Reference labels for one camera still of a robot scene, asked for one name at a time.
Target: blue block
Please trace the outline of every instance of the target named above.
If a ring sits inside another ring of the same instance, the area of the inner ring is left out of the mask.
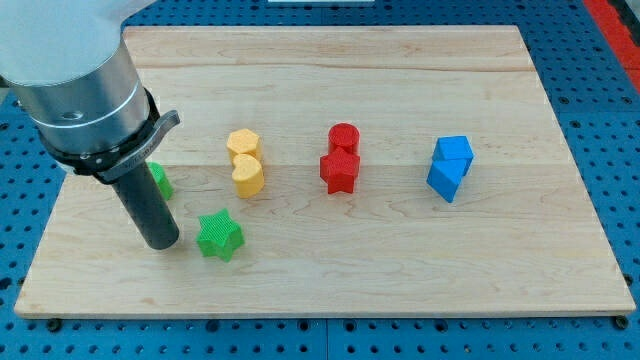
[[[427,176],[427,184],[447,202],[453,202],[456,191],[462,182],[466,160],[434,161]]]
[[[448,136],[438,138],[436,149],[433,152],[433,161],[460,160],[464,159],[464,175],[467,175],[471,162],[473,161],[473,151],[466,136]]]

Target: green block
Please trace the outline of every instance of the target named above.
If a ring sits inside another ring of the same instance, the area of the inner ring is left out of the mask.
[[[202,256],[217,256],[229,262],[233,252],[244,244],[240,225],[229,217],[227,209],[214,215],[199,216],[200,234],[196,238]]]
[[[156,182],[156,185],[158,185],[162,197],[165,200],[169,200],[171,195],[173,195],[173,187],[169,183],[169,179],[167,179],[167,175],[164,173],[162,165],[154,162],[148,162],[147,166],[149,166],[149,170],[151,170],[153,180]]]

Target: metal cylinder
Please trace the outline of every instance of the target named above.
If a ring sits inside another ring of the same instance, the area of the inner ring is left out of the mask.
[[[61,84],[11,83],[50,146],[93,154],[118,146],[149,115],[149,103],[124,43],[95,71]]]
[[[180,232],[146,164],[118,178],[113,189],[152,249],[173,245]]]

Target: toy block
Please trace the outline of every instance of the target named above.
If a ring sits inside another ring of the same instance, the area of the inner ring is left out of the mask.
[[[154,162],[148,162],[147,166],[151,171],[151,175],[153,176],[153,180],[156,185],[160,189],[160,193],[165,200],[169,200],[171,195],[173,195],[173,187],[169,183],[169,179],[167,179],[167,175],[164,173],[164,169],[162,165]]]
[[[351,124],[336,124],[329,130],[329,154],[340,147],[349,154],[358,155],[359,142],[360,132]]]
[[[473,151],[466,136],[448,136],[438,138],[436,149],[433,151],[433,161],[443,160],[465,160],[464,175],[467,175],[471,162],[473,161]]]
[[[202,256],[217,256],[229,262],[233,252],[244,244],[240,225],[229,217],[227,209],[214,215],[199,216],[200,234],[196,238]]]
[[[434,161],[429,169],[427,184],[431,185],[447,202],[453,202],[466,166],[464,159]]]
[[[231,178],[236,184],[236,193],[241,199],[252,197],[264,187],[262,165],[256,158],[247,154],[239,154],[233,158]]]
[[[262,160],[262,140],[258,134],[249,129],[234,131],[227,139],[227,151],[231,162],[239,154],[251,155],[260,161]]]
[[[353,193],[359,171],[360,156],[349,154],[341,147],[320,158],[320,177],[327,183],[329,194]]]

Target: cutting board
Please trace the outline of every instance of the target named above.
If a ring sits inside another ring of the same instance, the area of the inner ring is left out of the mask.
[[[67,176],[15,310],[27,318],[512,317],[635,304],[512,26],[130,28],[160,110],[151,160],[181,229],[146,247],[113,190]],[[360,129],[353,194],[319,177],[327,133]],[[225,148],[250,128],[266,186],[237,198]],[[453,203],[425,183],[435,141],[476,158]],[[197,217],[246,244],[203,258]]]

